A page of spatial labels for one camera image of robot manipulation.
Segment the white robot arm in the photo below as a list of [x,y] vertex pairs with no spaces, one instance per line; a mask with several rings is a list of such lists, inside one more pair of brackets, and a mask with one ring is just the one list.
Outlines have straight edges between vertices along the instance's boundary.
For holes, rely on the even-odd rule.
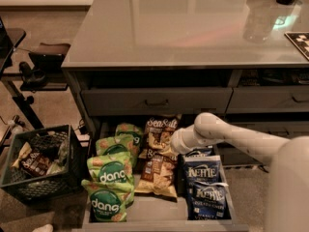
[[226,142],[269,167],[265,232],[309,232],[309,137],[288,139],[237,127],[212,113],[176,130],[174,152]]

